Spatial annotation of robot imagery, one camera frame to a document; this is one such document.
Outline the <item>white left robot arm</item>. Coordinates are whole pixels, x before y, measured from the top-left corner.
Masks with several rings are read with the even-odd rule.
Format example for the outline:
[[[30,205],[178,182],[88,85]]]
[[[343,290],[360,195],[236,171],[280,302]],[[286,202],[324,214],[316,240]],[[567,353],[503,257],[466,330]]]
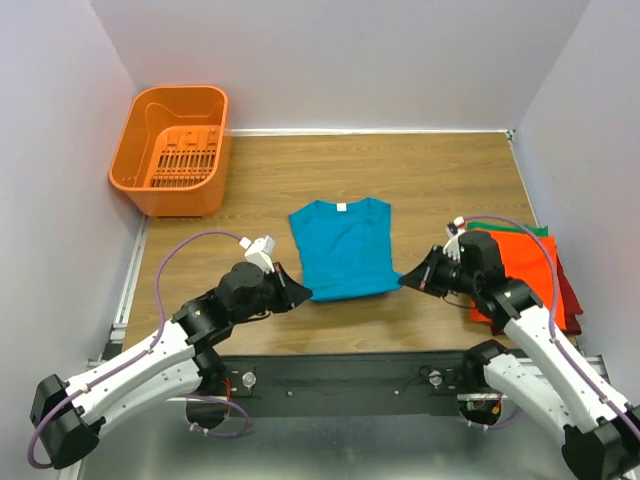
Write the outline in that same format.
[[[218,392],[227,373],[215,345],[235,326],[287,313],[311,296],[279,263],[268,271],[234,265],[215,288],[162,318],[130,349],[67,380],[56,374],[41,380],[30,412],[29,464],[64,469],[93,451],[110,428],[154,403]]]

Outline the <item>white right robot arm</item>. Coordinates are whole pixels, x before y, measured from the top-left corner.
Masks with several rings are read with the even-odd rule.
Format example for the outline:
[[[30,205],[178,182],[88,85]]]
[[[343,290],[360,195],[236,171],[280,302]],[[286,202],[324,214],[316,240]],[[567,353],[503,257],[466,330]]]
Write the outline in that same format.
[[[399,280],[434,297],[461,293],[532,360],[529,373],[499,342],[467,350],[460,379],[469,390],[505,394],[554,435],[578,479],[622,478],[639,466],[639,409],[589,364],[523,280],[506,274],[487,232],[459,232]]]

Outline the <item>blue t-shirt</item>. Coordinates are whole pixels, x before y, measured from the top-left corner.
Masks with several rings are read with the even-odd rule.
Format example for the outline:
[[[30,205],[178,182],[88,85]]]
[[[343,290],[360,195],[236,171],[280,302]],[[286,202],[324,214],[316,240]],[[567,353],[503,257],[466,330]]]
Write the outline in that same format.
[[[289,215],[303,285],[318,303],[382,295],[400,288],[391,245],[391,205],[315,200]]]

